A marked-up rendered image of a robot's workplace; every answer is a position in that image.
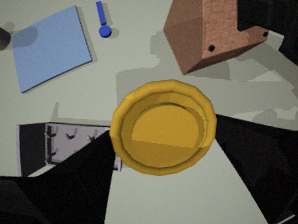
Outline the grey dish rack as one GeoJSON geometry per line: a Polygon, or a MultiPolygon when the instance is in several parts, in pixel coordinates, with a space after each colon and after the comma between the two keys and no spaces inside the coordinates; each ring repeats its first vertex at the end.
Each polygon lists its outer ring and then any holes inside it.
{"type": "Polygon", "coordinates": [[[109,128],[65,123],[16,125],[17,175],[27,177],[40,168],[55,168],[109,128]]]}

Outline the yellow plate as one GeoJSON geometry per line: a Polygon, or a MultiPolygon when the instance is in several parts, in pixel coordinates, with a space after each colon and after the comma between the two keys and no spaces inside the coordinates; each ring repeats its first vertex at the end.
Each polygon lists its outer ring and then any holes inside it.
{"type": "Polygon", "coordinates": [[[156,80],[125,96],[113,112],[109,137],[126,167],[176,175],[206,156],[216,125],[204,92],[181,81],[156,80]]]}

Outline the light blue flat mat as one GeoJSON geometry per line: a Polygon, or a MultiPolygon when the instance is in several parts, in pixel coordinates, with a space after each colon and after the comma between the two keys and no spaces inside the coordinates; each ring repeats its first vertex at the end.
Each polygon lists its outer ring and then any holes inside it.
{"type": "Polygon", "coordinates": [[[76,6],[67,8],[12,36],[21,93],[74,68],[92,63],[76,6]]]}

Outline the white cylinder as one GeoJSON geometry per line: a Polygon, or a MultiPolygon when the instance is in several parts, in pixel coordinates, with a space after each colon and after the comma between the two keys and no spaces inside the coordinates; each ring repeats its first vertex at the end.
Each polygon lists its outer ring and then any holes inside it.
{"type": "Polygon", "coordinates": [[[3,51],[9,43],[11,43],[11,35],[9,35],[8,31],[3,30],[0,28],[0,51],[3,51]]]}

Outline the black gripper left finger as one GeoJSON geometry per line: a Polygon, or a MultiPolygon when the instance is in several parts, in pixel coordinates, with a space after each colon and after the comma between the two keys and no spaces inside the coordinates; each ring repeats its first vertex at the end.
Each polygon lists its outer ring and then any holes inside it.
{"type": "Polygon", "coordinates": [[[0,212],[43,224],[105,224],[114,161],[108,129],[43,175],[0,176],[0,212]]]}

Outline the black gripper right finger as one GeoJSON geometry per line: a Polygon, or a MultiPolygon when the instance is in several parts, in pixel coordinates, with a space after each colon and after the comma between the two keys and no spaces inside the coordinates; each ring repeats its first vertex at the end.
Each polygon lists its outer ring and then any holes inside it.
{"type": "Polygon", "coordinates": [[[267,224],[293,217],[298,196],[298,131],[216,115],[216,140],[267,224]]]}

